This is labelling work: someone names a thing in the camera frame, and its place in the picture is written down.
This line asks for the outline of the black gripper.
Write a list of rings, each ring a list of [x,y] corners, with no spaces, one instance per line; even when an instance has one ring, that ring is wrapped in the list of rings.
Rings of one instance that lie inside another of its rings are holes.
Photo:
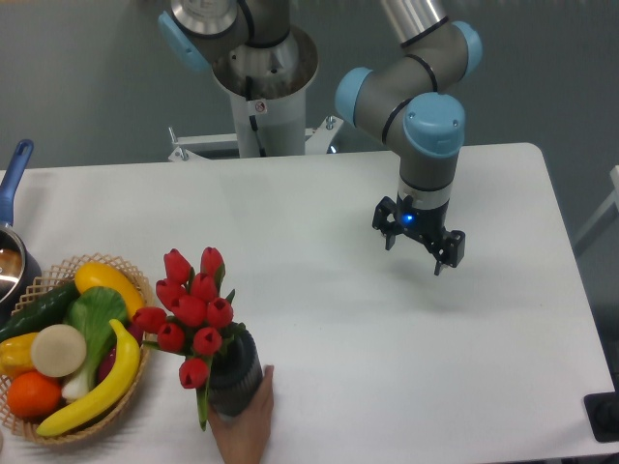
[[[447,209],[447,203],[431,210],[415,209],[403,200],[395,202],[385,196],[374,209],[371,225],[385,238],[386,249],[393,247],[400,234],[432,249],[434,274],[439,276],[444,268],[456,268],[465,251],[465,233],[445,229]]]

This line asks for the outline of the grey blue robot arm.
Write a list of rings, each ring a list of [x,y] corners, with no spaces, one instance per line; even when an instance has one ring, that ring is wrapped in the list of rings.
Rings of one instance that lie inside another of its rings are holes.
[[[438,269],[455,267],[465,235],[444,221],[465,112],[447,89],[476,69],[483,46],[438,1],[385,1],[382,9],[402,56],[383,71],[349,71],[335,94],[336,111],[399,157],[398,195],[378,203],[373,227],[388,245],[406,236]],[[288,2],[173,1],[158,24],[175,55],[194,71],[210,71],[230,97],[242,157],[306,151],[305,93],[318,56],[310,36],[292,24]]]

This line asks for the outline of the bare human hand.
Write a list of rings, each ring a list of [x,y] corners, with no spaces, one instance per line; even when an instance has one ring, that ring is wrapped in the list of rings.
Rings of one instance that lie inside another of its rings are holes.
[[[265,366],[262,382],[251,403],[233,420],[223,420],[213,406],[208,407],[208,422],[224,463],[261,462],[272,429],[274,370],[273,365]]]

